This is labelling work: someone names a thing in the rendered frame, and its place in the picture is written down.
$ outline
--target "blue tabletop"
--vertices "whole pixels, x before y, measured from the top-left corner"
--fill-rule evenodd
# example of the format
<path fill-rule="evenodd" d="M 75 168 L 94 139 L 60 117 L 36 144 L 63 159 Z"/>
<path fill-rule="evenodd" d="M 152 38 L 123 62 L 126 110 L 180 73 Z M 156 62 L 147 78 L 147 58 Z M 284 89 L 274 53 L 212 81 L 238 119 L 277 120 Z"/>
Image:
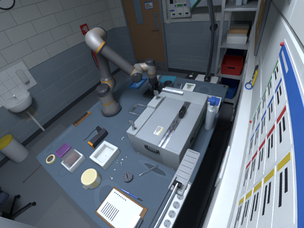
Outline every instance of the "blue tabletop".
<path fill-rule="evenodd" d="M 175 174 L 175 171 L 135 153 L 131 146 L 126 131 L 130 127 L 129 120 L 135 121 L 137 116 L 130 114 L 129 110 L 136 103 L 146 105 L 150 102 L 149 98 L 143 97 L 143 93 L 149 87 L 144 84 L 139 89 L 130 89 L 128 88 L 128 85 L 131 82 L 131 79 L 127 78 L 114 90 L 114 97 L 122 106 L 122 110 L 119 114 L 113 117 L 104 117 L 101 114 L 101 103 L 96 103 L 89 110 L 92 113 L 83 122 L 77 127 L 71 125 L 36 157 L 63 190 L 66 191 L 80 208 L 100 227 L 108 227 L 108 225 L 95 214 L 95 211 L 113 187 L 117 187 L 118 189 L 123 188 L 143 200 L 143 202 L 141 202 L 134 199 L 148 208 L 141 224 L 142 228 L 148 227 Z M 195 92 L 219 96 L 222 97 L 222 100 L 226 95 L 227 89 L 222 85 L 217 84 L 177 78 L 173 85 L 174 87 L 179 88 L 181 83 L 184 84 L 186 82 L 197 84 L 194 89 Z M 93 153 L 94 149 L 88 145 L 88 140 L 83 141 L 97 126 L 105 128 L 108 131 L 108 135 L 104 140 L 117 146 L 120 150 L 120 154 L 107 170 L 104 170 L 90 160 L 89 156 Z M 206 131 L 203 123 L 196 140 L 193 143 L 191 149 L 200 152 L 200 158 L 190 180 L 191 182 L 193 182 L 196 177 L 212 137 L 214 127 L 211 130 Z M 78 150 L 86 157 L 86 160 L 74 171 L 74 173 L 68 172 L 67 169 L 61 165 L 61 159 L 58 157 L 55 163 L 51 165 L 46 164 L 46 158 L 51 154 L 55 154 L 64 143 L 69 144 L 72 148 Z M 141 177 L 139 176 L 139 174 L 146 171 L 148 167 L 154 165 L 158 165 L 158 168 Z M 82 173 L 89 168 L 97 170 L 101 175 L 101 183 L 95 189 L 85 190 L 82 188 L 80 177 Z M 126 171 L 133 174 L 133 180 L 129 183 L 124 182 L 122 179 L 122 176 Z"/>

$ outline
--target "spray bottle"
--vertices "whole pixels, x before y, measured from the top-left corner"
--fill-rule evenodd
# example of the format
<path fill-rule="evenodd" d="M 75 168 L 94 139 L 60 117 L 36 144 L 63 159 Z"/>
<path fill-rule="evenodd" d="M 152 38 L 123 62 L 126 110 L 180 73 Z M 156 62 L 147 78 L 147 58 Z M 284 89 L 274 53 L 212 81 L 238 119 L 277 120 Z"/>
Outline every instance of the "spray bottle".
<path fill-rule="evenodd" d="M 207 114 L 206 114 L 206 121 L 205 121 L 205 129 L 211 130 L 211 128 L 213 127 L 214 124 L 214 118 L 215 118 L 215 113 L 216 113 L 216 109 L 217 106 L 215 105 L 215 101 L 216 101 L 216 97 L 212 96 L 210 103 L 207 107 Z"/>

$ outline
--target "purple box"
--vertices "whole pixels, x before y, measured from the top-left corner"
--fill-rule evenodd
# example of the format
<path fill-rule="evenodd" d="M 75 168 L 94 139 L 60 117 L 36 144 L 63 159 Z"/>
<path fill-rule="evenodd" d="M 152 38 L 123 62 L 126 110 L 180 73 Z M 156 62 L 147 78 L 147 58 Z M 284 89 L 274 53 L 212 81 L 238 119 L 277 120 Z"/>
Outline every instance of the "purple box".
<path fill-rule="evenodd" d="M 61 158 L 69 149 L 71 149 L 71 146 L 65 143 L 55 152 L 55 154 Z"/>

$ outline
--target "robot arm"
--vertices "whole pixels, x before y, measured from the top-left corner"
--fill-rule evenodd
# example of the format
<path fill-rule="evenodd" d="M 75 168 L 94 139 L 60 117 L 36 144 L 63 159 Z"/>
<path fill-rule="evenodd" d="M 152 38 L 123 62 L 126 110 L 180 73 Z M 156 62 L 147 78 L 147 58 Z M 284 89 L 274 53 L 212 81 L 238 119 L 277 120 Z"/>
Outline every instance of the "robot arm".
<path fill-rule="evenodd" d="M 153 59 L 150 58 L 147 59 L 145 63 L 139 63 L 132 66 L 106 45 L 106 37 L 107 34 L 103 28 L 94 28 L 87 32 L 85 41 L 96 54 L 102 55 L 104 58 L 117 65 L 121 70 L 131 76 L 134 82 L 140 82 L 143 77 L 143 72 L 147 72 L 150 84 L 154 85 L 157 83 L 156 68 Z"/>

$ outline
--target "gray round puck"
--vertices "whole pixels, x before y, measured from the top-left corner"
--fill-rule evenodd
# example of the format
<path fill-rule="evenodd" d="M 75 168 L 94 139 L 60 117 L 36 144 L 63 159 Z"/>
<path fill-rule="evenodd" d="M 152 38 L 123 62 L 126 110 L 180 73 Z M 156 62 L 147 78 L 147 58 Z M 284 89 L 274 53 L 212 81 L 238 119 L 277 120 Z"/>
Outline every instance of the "gray round puck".
<path fill-rule="evenodd" d="M 130 172 L 125 172 L 123 174 L 123 181 L 124 182 L 130 182 L 133 179 L 133 174 L 131 174 Z"/>

